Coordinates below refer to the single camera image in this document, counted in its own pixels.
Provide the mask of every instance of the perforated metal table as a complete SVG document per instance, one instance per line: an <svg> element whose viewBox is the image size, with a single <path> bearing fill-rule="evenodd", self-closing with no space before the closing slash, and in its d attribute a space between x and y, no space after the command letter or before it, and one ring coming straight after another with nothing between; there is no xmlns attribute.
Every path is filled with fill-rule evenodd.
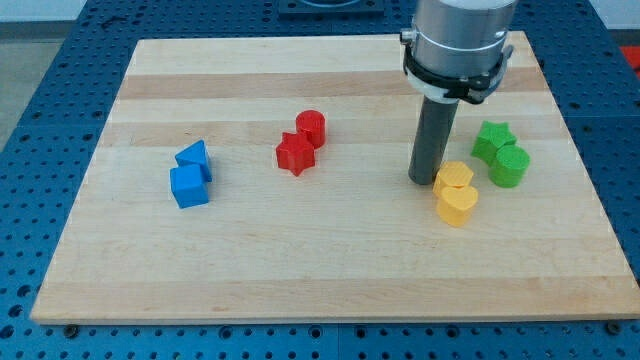
<svg viewBox="0 0 640 360"><path fill-rule="evenodd" d="M28 319L138 39L396 33L384 15L279 19L277 3L89 0L0 153L1 359L640 358L640 321L62 327ZM521 0L524 30L614 230L640 276L639 83L585 0Z"/></svg>

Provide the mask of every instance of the red star block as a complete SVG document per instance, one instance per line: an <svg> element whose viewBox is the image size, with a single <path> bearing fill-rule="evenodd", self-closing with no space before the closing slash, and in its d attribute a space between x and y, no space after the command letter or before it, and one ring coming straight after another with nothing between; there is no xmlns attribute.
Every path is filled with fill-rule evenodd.
<svg viewBox="0 0 640 360"><path fill-rule="evenodd" d="M325 119L321 112L315 110L303 111L296 117L296 130L307 137L314 148L324 145Z"/></svg>
<svg viewBox="0 0 640 360"><path fill-rule="evenodd" d="M282 142L276 147L278 167L289 169L295 176L316 164L313 145L304 134L282 133Z"/></svg>

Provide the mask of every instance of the toy block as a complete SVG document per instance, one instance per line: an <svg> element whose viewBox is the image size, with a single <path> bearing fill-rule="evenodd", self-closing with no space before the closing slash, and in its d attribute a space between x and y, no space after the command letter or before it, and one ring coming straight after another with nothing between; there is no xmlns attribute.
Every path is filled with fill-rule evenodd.
<svg viewBox="0 0 640 360"><path fill-rule="evenodd" d="M483 121L471 155L491 166L498 149L505 145L515 145L516 141L517 138L509 130L508 123Z"/></svg>
<svg viewBox="0 0 640 360"><path fill-rule="evenodd" d="M299 176L306 168L316 164L313 145L304 134L282 133L282 142L276 147L278 167L291 170Z"/></svg>
<svg viewBox="0 0 640 360"><path fill-rule="evenodd" d="M473 186L442 189L436 212L442 221L455 227L464 225L471 218L478 202L478 190Z"/></svg>
<svg viewBox="0 0 640 360"><path fill-rule="evenodd" d="M173 168L169 172L171 192L180 209L202 205L209 202L207 186L202 178L198 164L189 164Z"/></svg>
<svg viewBox="0 0 640 360"><path fill-rule="evenodd" d="M321 147L326 137L324 115L315 110L301 112L296 117L296 131L304 134L314 148Z"/></svg>
<svg viewBox="0 0 640 360"><path fill-rule="evenodd" d="M527 152L515 145L503 146L489 169L489 178L503 188L518 186L529 167L531 158Z"/></svg>
<svg viewBox="0 0 640 360"><path fill-rule="evenodd" d="M209 154L203 140L198 140L186 149L176 154L178 166L196 164L200 166L202 178L206 182L211 182L211 168L209 167Z"/></svg>
<svg viewBox="0 0 640 360"><path fill-rule="evenodd" d="M440 197L446 187L462 188L468 186L473 178L473 170L462 161L447 161L442 164L433 183L433 193Z"/></svg>

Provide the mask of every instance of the yellow heart block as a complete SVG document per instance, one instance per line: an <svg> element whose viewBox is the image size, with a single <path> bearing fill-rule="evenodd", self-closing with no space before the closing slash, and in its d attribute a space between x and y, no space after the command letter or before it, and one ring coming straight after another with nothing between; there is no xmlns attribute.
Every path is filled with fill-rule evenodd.
<svg viewBox="0 0 640 360"><path fill-rule="evenodd" d="M460 227L471 218L478 203L478 190L473 186L462 188L445 187L436 205L436 212L442 221Z"/></svg>
<svg viewBox="0 0 640 360"><path fill-rule="evenodd" d="M440 198L442 189L446 187L462 188L471 184L473 170L462 161L447 161L440 166L433 183L433 193Z"/></svg>

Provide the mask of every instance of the wood grain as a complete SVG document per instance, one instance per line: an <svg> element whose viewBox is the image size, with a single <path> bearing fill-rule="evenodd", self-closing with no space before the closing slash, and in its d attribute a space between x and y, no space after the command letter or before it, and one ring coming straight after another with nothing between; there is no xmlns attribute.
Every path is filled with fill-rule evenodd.
<svg viewBox="0 0 640 360"><path fill-rule="evenodd" d="M510 34L500 91L458 110L445 158L465 161L480 191L460 229L406 174L421 96L396 36L237 41L138 44L33 319L640 316L638 285L523 33ZM328 141L296 178L275 166L274 147L308 108L327 116ZM494 186L470 157L483 120L509 122L531 154L519 187ZM179 210L168 170L198 139L212 155L212 202Z"/></svg>

